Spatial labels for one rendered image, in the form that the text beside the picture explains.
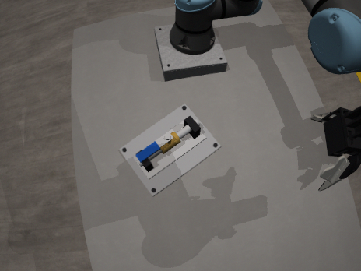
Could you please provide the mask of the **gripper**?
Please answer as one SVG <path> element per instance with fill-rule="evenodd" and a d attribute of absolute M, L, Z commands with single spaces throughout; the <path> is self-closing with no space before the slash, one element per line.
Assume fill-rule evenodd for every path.
<path fill-rule="evenodd" d="M 340 107 L 333 112 L 319 114 L 321 117 L 313 115 L 311 118 L 324 123 L 328 156 L 339 157 L 333 166 L 322 171 L 321 178 L 327 181 L 318 191 L 323 191 L 347 178 L 361 164 L 361 106 L 349 112 L 350 110 Z M 351 156 L 346 158 L 342 154 Z"/>

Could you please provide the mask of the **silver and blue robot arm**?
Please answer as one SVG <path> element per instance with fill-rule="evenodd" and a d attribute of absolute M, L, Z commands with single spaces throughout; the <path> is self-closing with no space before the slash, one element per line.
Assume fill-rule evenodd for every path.
<path fill-rule="evenodd" d="M 308 39 L 317 62 L 334 74 L 361 72 L 361 0 L 301 1 L 312 16 Z M 215 42 L 213 20 L 254 15 L 262 2 L 175 0 L 170 43 L 187 55 L 204 54 Z"/>

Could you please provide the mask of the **ball valve with blue lever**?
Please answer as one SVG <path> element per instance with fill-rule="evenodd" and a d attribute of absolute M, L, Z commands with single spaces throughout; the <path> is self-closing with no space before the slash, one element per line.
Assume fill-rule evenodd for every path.
<path fill-rule="evenodd" d="M 189 116 L 154 143 L 137 152 L 134 159 L 145 175 L 152 178 L 206 139 L 199 125 L 197 119 Z M 173 139 L 166 135 L 168 133 Z"/>

